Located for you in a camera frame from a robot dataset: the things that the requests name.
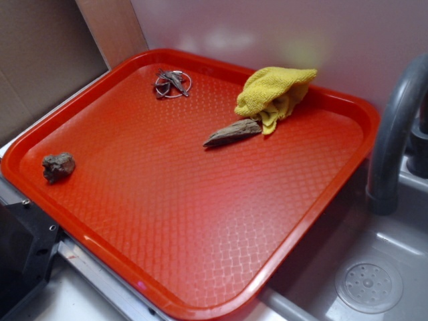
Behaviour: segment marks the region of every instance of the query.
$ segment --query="gray sink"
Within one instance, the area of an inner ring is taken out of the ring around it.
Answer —
[[[303,310],[290,321],[428,318],[428,181],[402,173],[398,210],[378,216],[366,178],[363,164],[269,281]]]

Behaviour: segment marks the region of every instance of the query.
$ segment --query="metal ring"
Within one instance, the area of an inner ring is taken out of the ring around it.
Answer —
[[[173,72],[179,72],[182,75],[185,75],[189,79],[189,87],[186,89],[186,91],[189,91],[190,88],[192,88],[192,78],[190,78],[190,76],[188,74],[186,74],[185,72],[181,72],[180,70],[174,70]],[[158,79],[156,79],[156,82],[155,82],[156,85],[159,85],[159,80],[160,79],[161,79],[160,77],[158,77]],[[157,87],[154,87],[154,88],[156,89],[156,91],[158,92],[158,94],[163,95],[163,93],[160,92]],[[177,98],[177,97],[180,97],[182,95],[183,94],[178,94],[178,95],[175,95],[175,96],[164,95],[163,97],[166,97],[166,98]]]

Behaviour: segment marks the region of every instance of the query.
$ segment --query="bark piece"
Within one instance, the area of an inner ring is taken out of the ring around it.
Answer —
[[[242,140],[261,132],[259,124],[252,119],[238,120],[232,125],[222,128],[212,134],[206,142],[204,147],[214,147],[224,144],[230,144],[238,140]]]
[[[76,167],[73,156],[68,152],[46,156],[43,159],[42,165],[45,168],[43,176],[50,184],[54,184],[60,179],[67,177]]]

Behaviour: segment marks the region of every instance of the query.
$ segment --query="yellow towel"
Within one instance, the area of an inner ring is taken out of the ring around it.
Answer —
[[[276,122],[289,116],[308,92],[315,69],[298,70],[267,67],[256,71],[237,97],[235,112],[263,124],[263,134],[271,134]]]

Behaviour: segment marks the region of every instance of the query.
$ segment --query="sink drain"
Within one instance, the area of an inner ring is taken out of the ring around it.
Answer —
[[[336,291],[351,308],[364,313],[381,313],[401,299],[403,281],[399,272],[377,257],[355,257],[336,274]]]

